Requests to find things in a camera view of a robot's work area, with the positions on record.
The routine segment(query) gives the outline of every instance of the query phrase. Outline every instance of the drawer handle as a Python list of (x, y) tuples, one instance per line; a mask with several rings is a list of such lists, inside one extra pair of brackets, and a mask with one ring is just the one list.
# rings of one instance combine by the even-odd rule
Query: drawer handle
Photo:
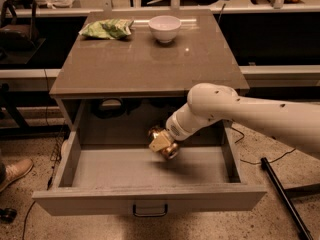
[(136, 217), (163, 217), (167, 215), (168, 213), (168, 205), (164, 205), (164, 211), (161, 213), (150, 213), (150, 214), (142, 214), (142, 213), (137, 213), (137, 206), (134, 204), (133, 205), (133, 215)]

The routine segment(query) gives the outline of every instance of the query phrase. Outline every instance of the brown tabletop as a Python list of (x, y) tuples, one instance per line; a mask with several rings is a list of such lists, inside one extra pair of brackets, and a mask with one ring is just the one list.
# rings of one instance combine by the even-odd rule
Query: brown tabletop
[[(159, 44), (148, 20), (175, 15), (176, 39)], [(210, 10), (93, 12), (87, 23), (110, 18), (135, 20), (124, 40), (78, 36), (50, 94), (57, 98), (182, 96), (195, 84), (249, 89)]]

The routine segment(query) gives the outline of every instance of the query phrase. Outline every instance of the shoe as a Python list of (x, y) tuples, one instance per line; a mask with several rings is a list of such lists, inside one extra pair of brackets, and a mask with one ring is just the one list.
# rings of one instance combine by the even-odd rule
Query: shoe
[(0, 192), (9, 184), (24, 177), (33, 167), (31, 159), (23, 159), (15, 164), (6, 165), (6, 178), (0, 183)]

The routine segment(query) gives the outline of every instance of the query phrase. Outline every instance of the drawer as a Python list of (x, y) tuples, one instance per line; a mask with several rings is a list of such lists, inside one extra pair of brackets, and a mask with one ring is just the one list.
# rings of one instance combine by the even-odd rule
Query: drawer
[(52, 188), (33, 194), (51, 215), (251, 210), (266, 193), (243, 182), (230, 122), (202, 129), (167, 161), (148, 148), (147, 133), (178, 107), (140, 100), (100, 119), (92, 104), (79, 106)]

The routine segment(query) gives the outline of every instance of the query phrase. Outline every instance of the bowl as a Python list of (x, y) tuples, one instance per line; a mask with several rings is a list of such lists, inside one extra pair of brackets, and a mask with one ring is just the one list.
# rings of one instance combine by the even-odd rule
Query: bowl
[(177, 36), (180, 27), (180, 19), (169, 15), (157, 16), (149, 21), (150, 31), (160, 43), (170, 43)]

